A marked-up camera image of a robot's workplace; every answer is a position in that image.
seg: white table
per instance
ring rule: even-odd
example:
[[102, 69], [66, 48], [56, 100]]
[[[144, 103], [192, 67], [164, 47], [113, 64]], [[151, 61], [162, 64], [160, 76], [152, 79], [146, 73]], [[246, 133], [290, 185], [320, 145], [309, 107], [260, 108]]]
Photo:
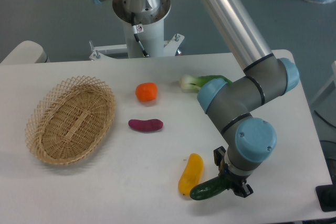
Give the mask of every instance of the white table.
[[[290, 52], [274, 51], [277, 57]], [[205, 201], [179, 195], [190, 153], [204, 160], [203, 181], [217, 175], [213, 150], [227, 147], [195, 93], [181, 92], [184, 73], [243, 76], [232, 54], [61, 62], [0, 67], [0, 223], [271, 223], [334, 217], [323, 213], [315, 187], [330, 184], [301, 84], [252, 112], [277, 131], [271, 157], [248, 178], [254, 193], [225, 191]], [[35, 158], [24, 129], [52, 87], [85, 75], [106, 81], [117, 100], [113, 127], [82, 162], [55, 167]], [[155, 103], [143, 105], [135, 87], [154, 81]], [[129, 119], [158, 118], [160, 132], [144, 134]]]

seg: cable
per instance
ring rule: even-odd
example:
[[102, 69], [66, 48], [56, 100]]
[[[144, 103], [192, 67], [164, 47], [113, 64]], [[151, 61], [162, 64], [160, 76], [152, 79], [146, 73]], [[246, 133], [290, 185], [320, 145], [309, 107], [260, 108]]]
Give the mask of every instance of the cable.
[[322, 219], [322, 220], [304, 220], [303, 224], [333, 224], [335, 223], [336, 218], [331, 219]]
[[336, 142], [334, 142], [334, 141], [331, 141], [331, 140], [320, 140], [320, 142], [329, 142], [329, 143], [336, 144]]
[[327, 158], [325, 158], [325, 160], [336, 161], [336, 158], [334, 158], [334, 157], [327, 157]]
[[316, 110], [314, 110], [314, 112], [315, 112], [315, 114], [322, 120], [322, 121], [324, 121], [327, 125], [329, 125], [330, 127], [333, 127], [333, 128], [335, 128], [336, 129], [336, 126], [335, 125], [333, 125], [333, 124], [331, 124], [331, 123], [329, 123], [326, 119], [324, 119]]
[[149, 54], [146, 52], [146, 50], [144, 49], [139, 37], [138, 37], [138, 32], [137, 32], [137, 25], [135, 24], [135, 13], [131, 13], [131, 25], [133, 27], [133, 33], [134, 33], [134, 37], [135, 37], [135, 40], [138, 42], [140, 48], [141, 48], [141, 51], [143, 53], [143, 56], [144, 57], [149, 57]]

